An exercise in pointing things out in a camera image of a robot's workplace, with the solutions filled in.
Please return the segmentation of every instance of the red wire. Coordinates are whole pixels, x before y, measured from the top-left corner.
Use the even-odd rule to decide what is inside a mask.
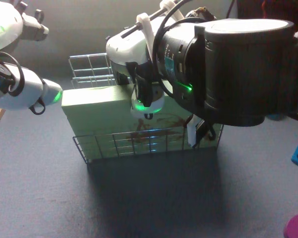
[[[266,5],[266,0],[264,0],[263,3],[262,3],[263,18],[267,18],[267,13],[266,13],[266,10],[265,10],[265,5]]]

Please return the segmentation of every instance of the purple lid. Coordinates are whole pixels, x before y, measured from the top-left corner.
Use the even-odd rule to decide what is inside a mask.
[[[285,238],[298,238],[298,215],[294,216],[285,226]]]

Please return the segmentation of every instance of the gray wall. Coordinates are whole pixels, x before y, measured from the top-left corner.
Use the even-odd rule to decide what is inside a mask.
[[[19,62],[43,77],[68,76],[71,71],[68,57],[102,53],[105,37],[115,35],[125,26],[132,26],[136,16],[158,9],[161,0],[23,0],[29,7],[45,12],[43,22],[50,29],[44,42],[20,42],[13,55]],[[195,0],[183,7],[189,10],[206,6],[216,17],[224,18],[231,0]],[[231,16],[237,16],[234,6]]]

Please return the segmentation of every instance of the brown drawing on box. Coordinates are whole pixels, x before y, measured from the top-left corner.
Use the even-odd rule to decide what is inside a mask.
[[[156,119],[157,123],[161,123],[162,121],[165,121],[165,125],[167,128],[173,128],[173,127],[180,127],[184,124],[184,119],[173,114],[160,114],[162,115],[168,115],[167,118],[158,118]],[[148,142],[149,137],[161,137],[166,135],[178,135],[175,136],[175,140],[182,139],[182,134],[179,135],[179,132],[172,131],[172,130],[157,130],[157,131],[143,131],[143,130],[150,130],[153,128],[150,128],[150,124],[145,124],[145,121],[143,119],[138,120],[138,124],[136,124],[136,132],[132,132],[130,136],[127,136],[126,139],[130,140],[133,139],[135,143],[144,143]]]

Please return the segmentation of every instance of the metal grid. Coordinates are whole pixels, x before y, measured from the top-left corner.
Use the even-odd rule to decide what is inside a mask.
[[[219,145],[220,139],[221,139],[221,135],[222,135],[222,131],[223,131],[223,125],[221,126],[221,130],[219,132],[219,136],[218,136],[218,140],[217,140],[217,145],[216,148]],[[175,129],[180,129],[180,133],[174,133]],[[163,132],[163,135],[158,135],[157,136],[157,132]],[[119,135],[126,135],[126,137],[129,137],[128,139],[117,139],[117,137]],[[102,148],[99,144],[99,140],[101,139],[102,136],[111,136],[112,140],[108,141],[113,142],[114,143],[114,147],[111,148],[113,150],[116,151],[116,153],[110,157],[107,157],[103,154]],[[142,130],[142,131],[129,131],[129,132],[121,132],[121,133],[111,133],[111,134],[102,134],[102,135],[83,135],[83,136],[74,136],[73,137],[73,141],[75,143],[75,146],[77,147],[81,157],[83,158],[84,162],[86,164],[89,163],[89,160],[86,158],[86,151],[83,150],[83,146],[84,143],[79,143],[79,140],[81,138],[86,138],[86,137],[92,137],[95,147],[97,148],[97,150],[99,151],[99,154],[101,156],[101,159],[105,159],[105,158],[113,158],[113,157],[123,157],[123,156],[136,156],[136,155],[140,155],[140,154],[151,154],[151,153],[156,153],[156,152],[168,152],[169,151],[169,146],[172,143],[179,143],[179,140],[177,141],[170,141],[169,137],[171,136],[181,136],[181,143],[178,146],[178,149],[174,150],[172,149],[172,151],[183,151],[185,149],[185,143],[187,143],[187,141],[185,140],[187,133],[186,133],[186,129],[183,127],[173,127],[173,128],[164,128],[164,129],[152,129],[152,130]],[[163,142],[161,142],[159,145],[162,145],[161,148],[163,148],[163,150],[156,150],[155,147],[157,147],[158,143],[154,143],[152,142],[154,139],[156,138],[162,138]],[[139,140],[139,139],[146,139],[148,142],[144,143],[144,144],[136,144],[135,140]],[[129,145],[125,145],[125,146],[118,146],[118,142],[121,141],[126,141],[128,142]],[[200,149],[200,144],[203,143],[203,141],[201,141],[199,143],[199,145],[196,147],[197,150]],[[141,151],[140,153],[137,151],[137,147],[139,146],[146,146],[148,148],[147,151]],[[127,152],[127,153],[122,153],[120,150],[124,149],[126,147],[130,147],[132,148],[131,152]]]
[[[74,89],[116,85],[107,53],[70,56],[69,64]]]

